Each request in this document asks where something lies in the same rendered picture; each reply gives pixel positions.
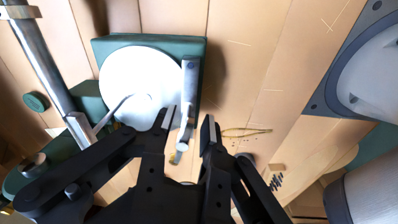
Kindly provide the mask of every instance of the metal pole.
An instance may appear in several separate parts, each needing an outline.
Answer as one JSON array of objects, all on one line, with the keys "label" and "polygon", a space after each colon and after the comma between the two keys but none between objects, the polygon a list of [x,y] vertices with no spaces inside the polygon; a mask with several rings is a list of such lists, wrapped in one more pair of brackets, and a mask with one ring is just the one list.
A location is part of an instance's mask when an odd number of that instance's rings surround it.
[{"label": "metal pole", "polygon": [[[28,5],[27,0],[3,0],[4,5]],[[37,77],[64,118],[77,107],[55,64],[35,19],[8,21]]]}]

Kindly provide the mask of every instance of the white circular plate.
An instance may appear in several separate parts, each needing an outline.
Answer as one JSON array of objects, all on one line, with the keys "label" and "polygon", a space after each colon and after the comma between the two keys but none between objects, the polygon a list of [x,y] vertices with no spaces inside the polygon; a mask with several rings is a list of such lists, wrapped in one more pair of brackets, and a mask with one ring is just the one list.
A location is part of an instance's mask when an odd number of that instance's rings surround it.
[{"label": "white circular plate", "polygon": [[145,46],[127,46],[109,55],[103,63],[99,88],[110,110],[131,94],[115,117],[137,131],[148,131],[159,110],[177,105],[172,129],[181,114],[181,67],[168,55]]}]

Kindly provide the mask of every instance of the yellow wire loop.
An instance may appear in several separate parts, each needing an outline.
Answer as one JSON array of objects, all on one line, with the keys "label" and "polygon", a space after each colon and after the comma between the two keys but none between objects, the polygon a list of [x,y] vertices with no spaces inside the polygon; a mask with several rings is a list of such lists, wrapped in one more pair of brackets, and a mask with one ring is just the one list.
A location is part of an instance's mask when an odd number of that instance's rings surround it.
[{"label": "yellow wire loop", "polygon": [[[235,131],[235,130],[258,131],[258,132],[252,133],[252,134],[248,134],[248,135],[240,135],[240,136],[226,136],[226,135],[223,135],[224,132]],[[230,128],[230,129],[221,131],[221,137],[237,139],[237,138],[243,138],[243,137],[252,136],[252,135],[259,135],[259,134],[263,134],[263,133],[271,133],[271,132],[272,132],[272,129]]]}]

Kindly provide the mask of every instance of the thin metal rod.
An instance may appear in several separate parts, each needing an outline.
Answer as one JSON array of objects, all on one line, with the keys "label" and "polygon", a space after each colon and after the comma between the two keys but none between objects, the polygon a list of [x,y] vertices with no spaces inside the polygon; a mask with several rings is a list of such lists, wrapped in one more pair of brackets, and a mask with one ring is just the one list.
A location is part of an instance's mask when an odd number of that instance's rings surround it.
[{"label": "thin metal rod", "polygon": [[[28,5],[26,0],[4,0],[5,5]],[[37,77],[62,117],[77,111],[75,102],[55,64],[35,19],[8,21]]]},{"label": "thin metal rod", "polygon": [[122,101],[120,101],[120,103],[118,104],[117,107],[113,108],[113,110],[109,111],[104,118],[101,119],[101,121],[95,125],[95,127],[93,128],[93,132],[94,135],[98,134],[99,131],[101,131],[101,129],[106,125],[106,123],[109,121],[110,118],[113,117],[113,115],[116,113],[116,111],[123,105],[124,101],[126,101],[127,99],[129,99],[131,96],[134,96],[135,93],[126,96],[125,98],[122,99]]}]

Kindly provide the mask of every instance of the green knob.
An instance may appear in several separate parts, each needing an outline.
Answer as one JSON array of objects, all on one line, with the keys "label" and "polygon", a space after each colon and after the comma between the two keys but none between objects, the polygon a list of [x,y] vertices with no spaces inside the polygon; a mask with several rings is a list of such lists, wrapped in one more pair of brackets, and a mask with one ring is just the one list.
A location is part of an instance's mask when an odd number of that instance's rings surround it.
[{"label": "green knob", "polygon": [[22,96],[22,99],[26,106],[34,112],[43,113],[50,106],[48,100],[38,92],[26,93]]}]

